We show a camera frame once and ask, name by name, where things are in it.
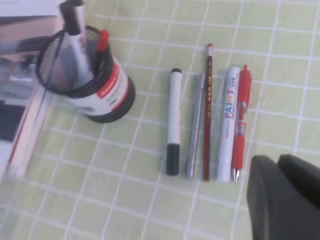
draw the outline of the paint marker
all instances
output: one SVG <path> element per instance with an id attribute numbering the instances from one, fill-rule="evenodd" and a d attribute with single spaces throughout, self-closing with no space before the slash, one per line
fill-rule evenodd
<path id="1" fill-rule="evenodd" d="M 169 176 L 176 176 L 179 173 L 182 77 L 183 75 L 179 68 L 172 69 L 170 75 L 168 142 L 166 148 L 166 174 Z"/>
<path id="2" fill-rule="evenodd" d="M 230 181 L 232 153 L 234 147 L 238 86 L 240 68 L 233 66 L 226 77 L 223 125 L 221 133 L 220 152 L 218 160 L 217 180 Z"/>
<path id="3" fill-rule="evenodd" d="M 94 78 L 94 75 L 87 55 L 84 38 L 81 36 L 80 28 L 78 26 L 75 8 L 71 3 L 63 2 L 60 4 L 60 11 L 77 62 L 76 84 L 78 86 L 83 86 L 90 82 Z"/>
<path id="4" fill-rule="evenodd" d="M 76 19 L 78 22 L 78 26 L 80 28 L 80 34 L 83 37 L 83 41 L 87 41 L 87 30 L 86 30 L 86 13 L 85 13 L 85 5 L 82 0 L 67 0 L 67 2 L 71 3 L 74 6 Z"/>

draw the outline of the red pen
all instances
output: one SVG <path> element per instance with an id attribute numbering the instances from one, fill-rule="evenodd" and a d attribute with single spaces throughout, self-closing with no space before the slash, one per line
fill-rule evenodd
<path id="1" fill-rule="evenodd" d="M 107 30 L 100 31 L 98 45 L 97 45 L 96 62 L 94 67 L 94 73 L 96 75 L 99 74 L 104 52 L 108 48 L 108 40 L 109 40 L 109 32 Z"/>
<path id="2" fill-rule="evenodd" d="M 249 107 L 251 74 L 248 66 L 240 72 L 238 102 L 236 109 L 236 121 L 234 130 L 233 153 L 232 153 L 232 177 L 235 182 L 238 181 L 240 171 L 243 168 L 245 136 L 246 136 L 246 114 Z"/>

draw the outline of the silver pen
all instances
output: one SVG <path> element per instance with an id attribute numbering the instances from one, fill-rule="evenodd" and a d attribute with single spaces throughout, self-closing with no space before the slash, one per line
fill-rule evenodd
<path id="1" fill-rule="evenodd" d="M 200 128 L 200 118 L 202 113 L 202 106 L 204 102 L 204 89 L 205 89 L 205 77 L 204 73 L 199 75 L 196 97 L 194 102 L 193 122 L 190 137 L 190 146 L 187 159 L 186 177 L 191 179 L 195 175 L 197 148 L 198 148 L 198 135 Z"/>

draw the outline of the pen tip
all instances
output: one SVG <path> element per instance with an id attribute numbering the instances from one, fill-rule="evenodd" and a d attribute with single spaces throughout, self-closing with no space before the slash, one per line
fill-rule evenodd
<path id="1" fill-rule="evenodd" d="M 232 176 L 233 176 L 233 180 L 237 183 L 240 177 L 240 170 L 234 168 L 232 170 Z"/>

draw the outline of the pencil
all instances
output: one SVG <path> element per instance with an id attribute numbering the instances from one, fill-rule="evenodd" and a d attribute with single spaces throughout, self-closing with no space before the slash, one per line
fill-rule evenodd
<path id="1" fill-rule="evenodd" d="M 210 179 L 210 152 L 211 152 L 211 99 L 212 99 L 212 52 L 214 46 L 209 43 L 206 48 L 205 73 L 205 111 L 204 111 L 204 140 L 203 140 L 203 173 L 204 181 Z"/>

